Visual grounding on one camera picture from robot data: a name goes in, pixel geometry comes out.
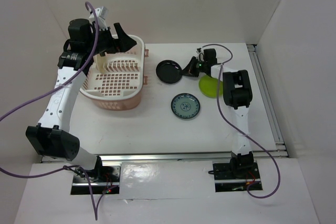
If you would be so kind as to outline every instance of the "dish rack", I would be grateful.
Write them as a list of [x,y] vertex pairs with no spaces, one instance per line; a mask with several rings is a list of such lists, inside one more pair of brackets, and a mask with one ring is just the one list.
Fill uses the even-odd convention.
[[142,87],[147,84],[143,74],[144,58],[148,57],[149,51],[141,38],[129,36],[137,45],[128,52],[95,56],[80,89],[84,96],[103,109],[130,110],[141,102]]

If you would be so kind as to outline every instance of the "white tabletop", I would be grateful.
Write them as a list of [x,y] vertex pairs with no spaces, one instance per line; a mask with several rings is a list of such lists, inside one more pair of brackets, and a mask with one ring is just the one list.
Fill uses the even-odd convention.
[[[279,191],[268,199],[253,199],[246,191],[216,193],[211,161],[124,164],[120,194],[106,195],[95,222],[89,195],[70,195],[72,172],[29,179],[15,224],[59,223],[273,223],[318,224],[296,159],[277,159],[282,174]],[[63,164],[34,164],[41,174]],[[277,176],[271,159],[258,161],[264,191]]]
[[[81,146],[95,154],[230,152],[232,136],[236,134],[221,118],[216,100],[204,96],[199,78],[183,77],[168,85],[156,74],[156,65],[171,59],[184,68],[201,44],[146,44],[149,57],[145,59],[148,85],[142,90],[138,107],[129,111],[108,111],[96,107],[89,99],[78,95],[70,123],[70,133],[80,139]],[[260,89],[254,74],[247,47],[243,43],[223,44],[234,54],[227,64],[232,69],[248,70],[253,100],[249,111],[250,135],[268,150],[275,150],[275,141],[267,118]],[[218,62],[229,53],[217,50]],[[171,111],[171,101],[179,93],[191,93],[201,103],[196,118],[183,121]],[[230,118],[228,107],[221,98],[224,113]]]

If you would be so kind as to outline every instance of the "metal frame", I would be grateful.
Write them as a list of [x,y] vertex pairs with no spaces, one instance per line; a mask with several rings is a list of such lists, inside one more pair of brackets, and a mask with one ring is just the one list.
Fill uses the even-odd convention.
[[[269,124],[276,143],[276,151],[270,151],[273,157],[288,157],[285,143],[283,141],[281,131],[272,102],[267,90],[263,71],[261,70],[258,56],[255,52],[254,45],[247,45],[247,49],[252,61],[252,66],[260,88],[261,97],[265,105]],[[104,166],[121,165],[123,162],[168,162],[168,161],[204,161],[211,160],[213,162],[229,162],[231,158],[230,152],[211,152],[211,153],[169,153],[169,154],[118,154],[118,155],[100,155]],[[269,158],[262,151],[254,151],[255,158]],[[43,157],[42,163],[63,162],[50,157]]]

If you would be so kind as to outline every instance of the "green plate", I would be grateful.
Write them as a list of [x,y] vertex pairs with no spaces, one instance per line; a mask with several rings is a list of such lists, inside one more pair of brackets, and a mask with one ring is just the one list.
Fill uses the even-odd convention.
[[[212,78],[210,76],[203,76],[198,82],[198,87],[203,95],[216,98],[217,97],[217,85],[218,79]],[[223,94],[223,83],[219,87],[219,95]]]

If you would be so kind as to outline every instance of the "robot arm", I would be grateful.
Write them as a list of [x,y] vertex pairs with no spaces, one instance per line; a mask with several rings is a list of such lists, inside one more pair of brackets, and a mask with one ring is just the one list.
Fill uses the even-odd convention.
[[[94,31],[94,26],[87,19],[74,19],[70,22],[70,39],[65,42],[63,53],[59,57],[55,88],[62,86],[88,60],[93,47],[94,33],[99,33],[94,52],[95,55],[100,55],[98,57],[103,58],[105,53],[126,52],[136,45],[137,42],[122,30],[119,23],[114,24],[118,38],[112,37],[110,27],[105,22],[108,12],[105,7],[99,7],[95,12],[99,31]],[[89,19],[94,20],[92,13]],[[90,177],[100,177],[104,173],[102,170],[108,167],[102,166],[99,156],[81,148],[78,138],[69,133],[72,109],[92,64],[93,60],[68,85],[51,96],[43,116],[36,126],[27,128],[26,136],[39,155],[66,159],[83,167]]]
[[[221,66],[217,63],[216,50],[198,48],[197,54],[197,57],[192,57],[187,67],[182,70],[182,75],[198,77],[199,73],[203,72],[218,79]],[[223,68],[221,81],[223,82],[224,102],[230,107],[233,124],[249,134],[248,111],[253,95],[248,72],[246,70],[237,71],[226,65]],[[254,158],[249,139],[239,132],[233,140],[231,156],[230,164],[234,176],[244,178],[252,167]]]

